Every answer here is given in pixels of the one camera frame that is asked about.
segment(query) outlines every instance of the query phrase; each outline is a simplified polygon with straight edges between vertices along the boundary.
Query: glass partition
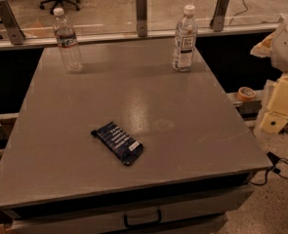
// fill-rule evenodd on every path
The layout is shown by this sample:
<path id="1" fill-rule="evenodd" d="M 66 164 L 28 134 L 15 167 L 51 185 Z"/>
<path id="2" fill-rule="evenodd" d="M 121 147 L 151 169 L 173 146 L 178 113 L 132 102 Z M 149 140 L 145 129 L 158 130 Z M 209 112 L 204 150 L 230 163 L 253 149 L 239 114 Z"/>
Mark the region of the glass partition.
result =
<path id="1" fill-rule="evenodd" d="M 44 0 L 7 0 L 26 38 L 53 37 L 50 8 Z M 174 30 L 186 4 L 196 7 L 199 27 L 210 29 L 217 0 L 147 0 L 148 31 Z M 137 35 L 136 0 L 80 0 L 80 10 L 64 3 L 65 13 L 73 22 L 77 35 Z M 277 23 L 288 13 L 288 0 L 229 0 L 225 26 Z M 0 24 L 4 39 L 5 28 Z"/>

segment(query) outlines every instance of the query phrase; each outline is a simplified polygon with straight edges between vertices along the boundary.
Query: bottle label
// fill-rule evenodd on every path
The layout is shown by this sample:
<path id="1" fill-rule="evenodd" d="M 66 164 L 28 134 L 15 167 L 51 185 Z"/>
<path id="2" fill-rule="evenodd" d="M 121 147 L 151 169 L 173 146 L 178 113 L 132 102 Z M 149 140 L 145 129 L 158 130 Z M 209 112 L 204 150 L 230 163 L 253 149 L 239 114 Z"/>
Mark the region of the bottle label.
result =
<path id="1" fill-rule="evenodd" d="M 70 48 L 78 44 L 75 33 L 68 34 L 68 35 L 56 34 L 56 39 L 57 39 L 58 46 L 61 48 Z"/>
<path id="2" fill-rule="evenodd" d="M 174 66 L 178 69 L 189 67 L 192 63 L 196 30 L 181 30 L 175 34 Z"/>

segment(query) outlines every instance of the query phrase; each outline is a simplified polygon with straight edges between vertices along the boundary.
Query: bottle cap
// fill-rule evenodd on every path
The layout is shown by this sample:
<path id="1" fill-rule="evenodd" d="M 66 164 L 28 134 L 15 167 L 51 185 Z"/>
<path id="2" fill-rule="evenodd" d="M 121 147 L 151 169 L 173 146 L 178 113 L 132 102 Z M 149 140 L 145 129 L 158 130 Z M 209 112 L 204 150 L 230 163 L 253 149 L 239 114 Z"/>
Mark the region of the bottle cap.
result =
<path id="1" fill-rule="evenodd" d="M 54 15 L 57 16 L 57 17 L 64 15 L 64 10 L 63 10 L 63 8 L 56 8 L 56 9 L 54 10 Z"/>
<path id="2" fill-rule="evenodd" d="M 184 8 L 185 15 L 194 15 L 195 14 L 195 7 L 193 5 L 186 5 Z"/>

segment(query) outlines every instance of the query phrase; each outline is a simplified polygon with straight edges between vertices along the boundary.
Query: table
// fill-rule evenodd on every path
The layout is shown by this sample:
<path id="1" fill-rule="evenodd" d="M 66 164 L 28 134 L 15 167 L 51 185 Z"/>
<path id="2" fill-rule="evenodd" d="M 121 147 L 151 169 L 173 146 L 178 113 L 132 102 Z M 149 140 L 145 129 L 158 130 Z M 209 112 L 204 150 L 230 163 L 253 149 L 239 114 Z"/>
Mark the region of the table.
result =
<path id="1" fill-rule="evenodd" d="M 45 49 L 0 164 L 13 228 L 206 233 L 252 194 L 266 154 L 198 52 L 190 72 L 171 67 L 173 43 L 81 46 L 76 75 Z M 144 145 L 131 167 L 90 135 L 109 121 Z"/>

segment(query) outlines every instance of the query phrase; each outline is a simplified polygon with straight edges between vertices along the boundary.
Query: water bottle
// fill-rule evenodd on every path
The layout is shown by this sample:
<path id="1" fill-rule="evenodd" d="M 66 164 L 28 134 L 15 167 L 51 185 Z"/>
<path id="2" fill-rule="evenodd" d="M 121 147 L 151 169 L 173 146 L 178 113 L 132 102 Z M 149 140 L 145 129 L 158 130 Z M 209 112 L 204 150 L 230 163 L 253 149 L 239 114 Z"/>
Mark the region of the water bottle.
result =
<path id="1" fill-rule="evenodd" d="M 186 5 L 184 16 L 179 20 L 175 31 L 173 68 L 180 72 L 190 71 L 198 25 L 194 18 L 195 7 Z"/>
<path id="2" fill-rule="evenodd" d="M 53 28 L 67 73 L 80 73 L 83 69 L 82 56 L 72 24 L 63 8 L 54 10 Z"/>

